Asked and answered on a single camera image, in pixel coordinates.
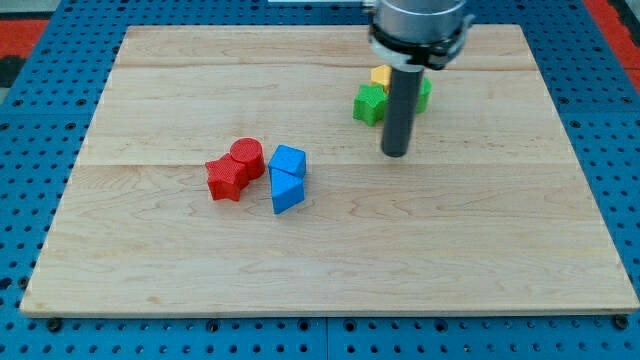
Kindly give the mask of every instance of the wooden table surface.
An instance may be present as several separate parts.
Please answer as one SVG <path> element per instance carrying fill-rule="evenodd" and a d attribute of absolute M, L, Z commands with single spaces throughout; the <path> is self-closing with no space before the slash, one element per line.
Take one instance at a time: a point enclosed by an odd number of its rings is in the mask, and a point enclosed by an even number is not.
<path fill-rule="evenodd" d="M 21 303 L 29 316 L 626 313 L 638 299 L 517 26 L 475 26 L 409 154 L 351 118 L 366 28 L 131 27 Z M 239 137 L 304 149 L 213 202 Z"/>

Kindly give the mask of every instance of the black cylinder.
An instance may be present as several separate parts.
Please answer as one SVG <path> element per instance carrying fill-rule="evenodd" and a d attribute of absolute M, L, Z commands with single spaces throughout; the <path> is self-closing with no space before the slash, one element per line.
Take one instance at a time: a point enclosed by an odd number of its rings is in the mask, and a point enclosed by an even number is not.
<path fill-rule="evenodd" d="M 382 152 L 387 156 L 400 157 L 407 153 L 423 73 L 423 70 L 391 70 L 381 144 Z"/>

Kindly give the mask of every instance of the yellow block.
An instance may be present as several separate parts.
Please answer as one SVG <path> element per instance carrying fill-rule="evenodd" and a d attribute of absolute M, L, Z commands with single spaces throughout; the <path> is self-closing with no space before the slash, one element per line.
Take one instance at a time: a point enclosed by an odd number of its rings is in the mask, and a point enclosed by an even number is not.
<path fill-rule="evenodd" d="M 371 69 L 371 85 L 382 85 L 384 92 L 389 92 L 389 83 L 391 82 L 391 66 L 380 65 Z"/>

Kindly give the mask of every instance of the blue cube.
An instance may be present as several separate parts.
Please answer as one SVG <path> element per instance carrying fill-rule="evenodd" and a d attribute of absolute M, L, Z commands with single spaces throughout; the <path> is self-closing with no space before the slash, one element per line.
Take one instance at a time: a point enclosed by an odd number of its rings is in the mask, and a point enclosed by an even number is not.
<path fill-rule="evenodd" d="M 269 176 L 271 177 L 271 201 L 276 215 L 304 201 L 302 178 L 278 169 L 272 169 Z"/>
<path fill-rule="evenodd" d="M 287 145 L 278 145 L 269 161 L 269 173 L 273 169 L 303 178 L 307 173 L 307 156 L 302 150 Z"/>

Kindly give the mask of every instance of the green block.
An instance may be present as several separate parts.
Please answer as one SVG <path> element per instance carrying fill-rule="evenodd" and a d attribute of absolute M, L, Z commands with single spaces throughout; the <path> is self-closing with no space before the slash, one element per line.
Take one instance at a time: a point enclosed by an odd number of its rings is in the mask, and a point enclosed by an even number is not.
<path fill-rule="evenodd" d="M 360 85 L 360 92 L 353 100 L 353 118 L 373 126 L 384 118 L 387 94 L 382 85 Z"/>
<path fill-rule="evenodd" d="M 422 85 L 420 85 L 420 95 L 418 95 L 418 104 L 416 105 L 416 114 L 423 113 L 427 110 L 427 103 L 429 103 L 429 94 L 431 94 L 431 81 L 429 79 L 422 79 Z"/>

